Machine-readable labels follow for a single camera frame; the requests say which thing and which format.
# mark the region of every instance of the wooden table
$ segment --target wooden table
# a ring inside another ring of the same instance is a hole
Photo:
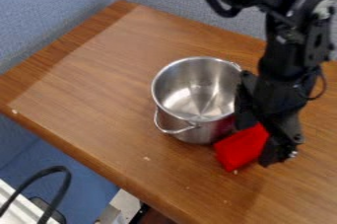
[[[150,84],[166,64],[211,55],[253,70],[263,48],[118,2],[0,77],[0,111],[177,223],[337,223],[335,63],[302,113],[307,142],[283,165],[227,174],[210,147],[153,124]]]

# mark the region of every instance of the red block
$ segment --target red block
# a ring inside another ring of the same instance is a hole
[[[227,172],[258,159],[267,139],[269,133],[258,123],[214,144],[217,160]]]

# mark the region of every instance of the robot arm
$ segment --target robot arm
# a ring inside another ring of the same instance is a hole
[[[259,76],[243,71],[235,96],[237,128],[261,122],[270,133],[259,163],[267,166],[297,155],[303,143],[298,112],[307,101],[321,64],[330,60],[333,0],[206,0],[222,17],[255,6],[266,13],[267,48]]]

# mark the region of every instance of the pot rim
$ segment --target pot rim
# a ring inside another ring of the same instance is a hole
[[[226,61],[226,60],[219,59],[219,58],[217,58],[217,57],[211,57],[211,56],[190,56],[190,57],[185,57],[183,59],[179,59],[179,60],[172,62],[169,65],[166,65],[166,66],[162,68],[162,70],[157,73],[157,75],[156,75],[156,77],[154,77],[154,79],[153,79],[153,82],[152,82],[152,96],[153,96],[154,102],[156,102],[156,104],[157,104],[157,107],[158,107],[164,112],[166,112],[170,116],[173,116],[174,118],[178,118],[178,119],[181,119],[181,120],[183,120],[183,121],[198,122],[198,123],[213,122],[213,121],[217,121],[217,120],[219,120],[219,119],[222,119],[222,118],[229,117],[234,112],[223,113],[223,114],[221,114],[221,115],[218,115],[218,116],[214,116],[214,117],[211,117],[211,118],[187,120],[187,119],[185,119],[183,117],[175,115],[173,112],[170,112],[170,111],[162,106],[162,104],[160,103],[160,101],[158,101],[158,99],[157,99],[157,96],[154,95],[154,92],[156,92],[156,90],[154,90],[156,84],[157,84],[157,82],[158,82],[158,79],[160,79],[161,75],[165,73],[165,71],[166,71],[169,68],[172,68],[173,66],[178,65],[178,63],[185,62],[185,61],[190,61],[190,60],[195,60],[195,59],[207,59],[207,60],[217,61],[217,62],[219,62],[219,63],[225,63],[225,64],[230,65],[231,67],[234,67],[234,68],[238,70],[238,72],[242,71],[242,69],[241,69],[241,67],[239,67],[239,65],[238,65],[237,63],[234,63],[234,62],[231,62],[231,61]]]

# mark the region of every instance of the stainless steel pot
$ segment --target stainless steel pot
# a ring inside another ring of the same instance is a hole
[[[239,66],[221,59],[189,57],[168,65],[153,80],[154,124],[187,143],[213,143],[233,129]]]

